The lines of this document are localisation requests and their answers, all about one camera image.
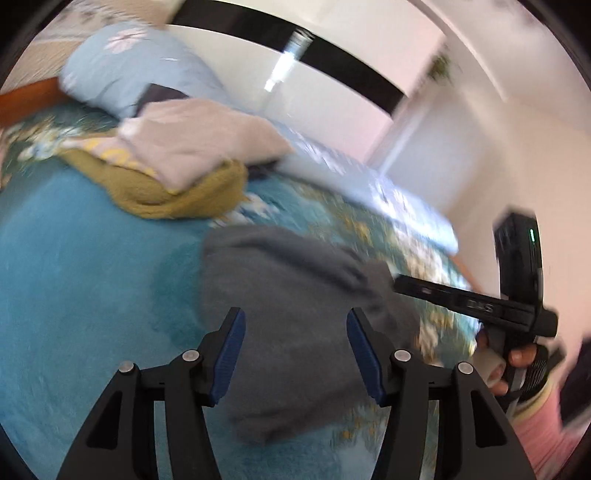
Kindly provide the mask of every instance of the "black strap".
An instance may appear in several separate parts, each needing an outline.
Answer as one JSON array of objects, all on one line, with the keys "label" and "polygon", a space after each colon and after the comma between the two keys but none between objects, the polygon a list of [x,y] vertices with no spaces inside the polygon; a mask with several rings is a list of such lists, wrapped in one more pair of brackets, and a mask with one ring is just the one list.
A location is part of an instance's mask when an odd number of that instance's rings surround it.
[{"label": "black strap", "polygon": [[565,359],[564,351],[558,347],[552,354],[543,345],[538,345],[538,353],[535,356],[534,362],[527,368],[525,373],[525,380],[523,386],[519,390],[505,395],[510,401],[519,398],[519,403],[526,402],[534,398],[548,381],[550,372]]}]

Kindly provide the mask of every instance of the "finger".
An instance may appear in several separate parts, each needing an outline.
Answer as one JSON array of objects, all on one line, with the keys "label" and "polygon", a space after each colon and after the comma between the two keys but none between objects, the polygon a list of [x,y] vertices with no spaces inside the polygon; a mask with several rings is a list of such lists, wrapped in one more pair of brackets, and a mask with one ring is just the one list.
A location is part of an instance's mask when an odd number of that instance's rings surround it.
[{"label": "finger", "polygon": [[478,348],[488,347],[488,335],[486,334],[485,329],[482,329],[480,332],[476,334],[476,346]]},{"label": "finger", "polygon": [[503,372],[505,371],[505,367],[503,365],[499,365],[496,367],[488,377],[489,382],[494,382],[495,380],[499,380],[500,377],[503,376]]},{"label": "finger", "polygon": [[538,353],[537,345],[527,345],[523,348],[512,350],[509,354],[509,363],[516,368],[530,366]]},{"label": "finger", "polygon": [[506,382],[500,381],[491,387],[491,393],[496,397],[502,397],[509,391],[509,385]]}]

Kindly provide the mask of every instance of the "dark gray cloth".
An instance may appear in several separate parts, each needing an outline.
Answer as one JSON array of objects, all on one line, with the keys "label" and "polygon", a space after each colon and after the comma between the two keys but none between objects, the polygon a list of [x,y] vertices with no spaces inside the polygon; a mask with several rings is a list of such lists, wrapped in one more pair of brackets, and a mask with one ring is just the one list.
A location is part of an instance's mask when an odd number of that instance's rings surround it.
[{"label": "dark gray cloth", "polygon": [[267,442],[340,420],[368,396],[346,334],[353,307],[398,348],[419,316],[391,290],[384,262],[274,226],[214,229],[203,247],[202,314],[218,328],[246,313],[246,336],[223,408],[241,438]]},{"label": "dark gray cloth", "polygon": [[174,88],[163,87],[162,85],[150,83],[150,85],[142,93],[138,103],[135,105],[135,116],[139,116],[148,103],[165,102],[167,100],[182,100],[184,98],[189,98],[189,96],[183,92],[175,90]]},{"label": "dark gray cloth", "polygon": [[577,363],[560,389],[563,425],[575,420],[591,406],[591,338],[583,340]]}]

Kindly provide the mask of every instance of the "pillow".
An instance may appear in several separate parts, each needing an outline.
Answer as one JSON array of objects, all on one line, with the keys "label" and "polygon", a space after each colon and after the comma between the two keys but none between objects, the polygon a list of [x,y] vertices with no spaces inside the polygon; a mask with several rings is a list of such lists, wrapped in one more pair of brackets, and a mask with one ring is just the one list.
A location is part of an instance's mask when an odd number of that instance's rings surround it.
[{"label": "pillow", "polygon": [[134,115],[151,83],[233,106],[214,72],[185,44],[166,31],[133,22],[99,30],[60,73],[65,93],[118,118]]}]

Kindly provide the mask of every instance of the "bedsheet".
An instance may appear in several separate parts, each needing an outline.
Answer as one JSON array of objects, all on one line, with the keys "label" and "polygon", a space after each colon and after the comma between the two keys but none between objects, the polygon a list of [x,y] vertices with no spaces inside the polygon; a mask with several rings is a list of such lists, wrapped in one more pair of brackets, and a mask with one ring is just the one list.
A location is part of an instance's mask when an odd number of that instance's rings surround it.
[{"label": "bedsheet", "polygon": [[[107,114],[71,103],[8,132],[0,193],[0,423],[40,480],[56,477],[76,432],[117,365],[168,363],[199,344],[200,246],[210,228],[256,223],[348,245],[393,271],[468,288],[433,244],[338,194],[280,175],[250,182],[248,199],[211,220],[143,220],[54,156],[61,138],[109,129]],[[429,362],[452,366],[473,349],[473,319],[416,300]],[[245,445],[223,415],[206,421],[226,480],[370,478],[388,417],[368,398],[340,422],[272,445]],[[158,466],[166,461],[156,409]],[[423,477],[432,478],[431,405]]]},{"label": "bedsheet", "polygon": [[295,149],[294,154],[279,162],[277,171],[341,194],[450,255],[457,254],[458,243],[452,224],[425,201],[341,151],[279,122],[273,123]]}]

